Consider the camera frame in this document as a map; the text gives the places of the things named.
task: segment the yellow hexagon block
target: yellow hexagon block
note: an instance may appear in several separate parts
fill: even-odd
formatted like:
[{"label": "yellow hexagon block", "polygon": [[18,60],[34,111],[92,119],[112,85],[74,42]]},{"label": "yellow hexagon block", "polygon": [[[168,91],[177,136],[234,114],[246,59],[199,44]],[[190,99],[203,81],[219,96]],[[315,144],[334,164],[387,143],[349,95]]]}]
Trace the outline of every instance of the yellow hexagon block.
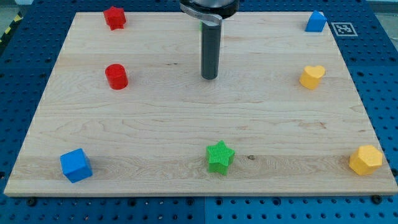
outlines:
[{"label": "yellow hexagon block", "polygon": [[325,68],[321,65],[317,65],[315,67],[306,66],[299,81],[305,88],[314,90],[318,87],[325,72]]},{"label": "yellow hexagon block", "polygon": [[349,166],[358,175],[372,174],[382,165],[383,153],[372,145],[360,146],[349,157]]}]

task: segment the wood grain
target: wood grain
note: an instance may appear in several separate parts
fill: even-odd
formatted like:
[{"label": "wood grain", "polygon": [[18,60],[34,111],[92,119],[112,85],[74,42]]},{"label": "wood grain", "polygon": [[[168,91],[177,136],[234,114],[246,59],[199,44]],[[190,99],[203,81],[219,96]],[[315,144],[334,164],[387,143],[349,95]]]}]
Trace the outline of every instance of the wood grain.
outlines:
[{"label": "wood grain", "polygon": [[[398,192],[387,161],[370,176],[348,167],[380,145],[328,26],[304,32],[309,12],[238,13],[224,21],[220,72],[200,76],[198,21],[126,13],[109,31],[79,12],[7,183],[12,197],[370,195]],[[129,86],[104,77],[123,64]],[[326,75],[310,91],[306,65]],[[236,150],[227,176],[209,174],[205,148]],[[94,175],[75,184],[60,155],[82,147]]]}]

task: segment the toy block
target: toy block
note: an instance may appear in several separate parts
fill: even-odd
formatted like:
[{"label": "toy block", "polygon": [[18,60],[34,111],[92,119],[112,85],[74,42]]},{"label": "toy block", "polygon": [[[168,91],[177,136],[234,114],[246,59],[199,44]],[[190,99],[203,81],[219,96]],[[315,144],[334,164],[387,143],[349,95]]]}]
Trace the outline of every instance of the toy block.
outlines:
[{"label": "toy block", "polygon": [[109,86],[114,90],[121,90],[129,84],[126,70],[123,65],[112,64],[105,69],[105,75]]},{"label": "toy block", "polygon": [[322,32],[326,23],[326,17],[318,11],[314,11],[307,22],[306,32]]},{"label": "toy block", "polygon": [[317,65],[315,67],[306,66],[299,81],[305,88],[314,90],[318,87],[322,77],[325,75],[325,72],[325,68],[321,65]]},{"label": "toy block", "polygon": [[126,16],[124,15],[124,9],[118,7],[110,7],[104,11],[105,21],[110,26],[111,30],[124,29],[126,23]]},{"label": "toy block", "polygon": [[93,175],[90,161],[83,149],[76,149],[61,156],[63,174],[75,183]]},{"label": "toy block", "polygon": [[374,146],[360,146],[349,157],[349,166],[358,175],[369,175],[382,165],[383,154]]},{"label": "toy block", "polygon": [[222,140],[214,146],[207,146],[208,172],[227,175],[228,167],[234,161],[234,155],[235,151],[228,148]]}]

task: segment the blue pegboard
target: blue pegboard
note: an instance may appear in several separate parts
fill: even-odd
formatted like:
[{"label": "blue pegboard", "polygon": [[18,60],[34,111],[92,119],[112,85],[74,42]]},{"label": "blue pegboard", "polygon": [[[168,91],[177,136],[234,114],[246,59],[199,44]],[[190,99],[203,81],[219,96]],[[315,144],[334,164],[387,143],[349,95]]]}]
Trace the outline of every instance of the blue pegboard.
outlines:
[{"label": "blue pegboard", "polygon": [[[0,192],[78,11],[180,11],[170,0],[36,0],[0,57]],[[390,166],[398,169],[398,52],[362,0],[241,0],[240,11],[323,11],[358,36],[332,32]],[[0,223],[398,223],[398,196],[8,198]]]}]

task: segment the green star block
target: green star block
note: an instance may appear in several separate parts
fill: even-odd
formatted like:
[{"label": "green star block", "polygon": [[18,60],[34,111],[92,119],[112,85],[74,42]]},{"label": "green star block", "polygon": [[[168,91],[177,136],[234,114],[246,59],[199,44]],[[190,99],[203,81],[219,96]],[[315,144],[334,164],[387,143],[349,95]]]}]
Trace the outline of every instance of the green star block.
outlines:
[{"label": "green star block", "polygon": [[207,146],[206,158],[209,163],[209,172],[223,175],[228,173],[228,166],[234,161],[235,151],[228,148],[221,140],[215,146]]}]

